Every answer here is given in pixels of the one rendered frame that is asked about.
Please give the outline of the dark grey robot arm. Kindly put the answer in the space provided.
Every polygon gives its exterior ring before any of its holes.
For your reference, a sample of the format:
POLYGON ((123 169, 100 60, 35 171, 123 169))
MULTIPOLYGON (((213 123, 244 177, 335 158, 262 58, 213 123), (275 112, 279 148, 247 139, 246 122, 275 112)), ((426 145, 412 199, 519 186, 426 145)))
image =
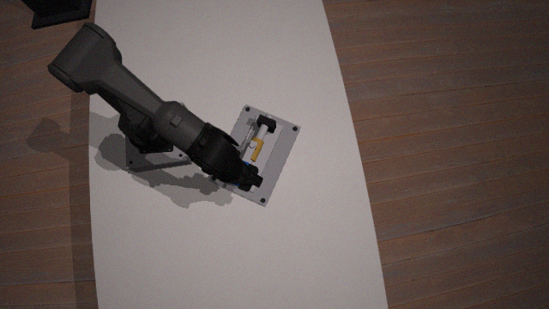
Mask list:
POLYGON ((174 145, 215 177, 238 170, 238 143, 177 101, 163 101, 122 65, 116 42, 98 25, 85 22, 47 67, 74 92, 98 94, 119 112, 118 128, 140 154, 172 152, 174 145))

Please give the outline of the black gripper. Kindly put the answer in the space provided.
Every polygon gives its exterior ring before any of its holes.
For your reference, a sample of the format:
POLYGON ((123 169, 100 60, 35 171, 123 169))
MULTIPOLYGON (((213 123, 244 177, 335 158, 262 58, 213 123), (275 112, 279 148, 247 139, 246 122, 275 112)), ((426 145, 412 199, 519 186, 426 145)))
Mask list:
POLYGON ((235 152, 238 156, 238 170, 228 177, 228 178, 217 178, 219 181, 224 183, 239 184, 238 188, 242 191, 249 191, 252 185, 260 187, 263 178, 258 174, 258 168, 249 164, 247 166, 240 158, 240 151, 236 150, 235 152), (242 185, 241 185, 242 184, 242 185))

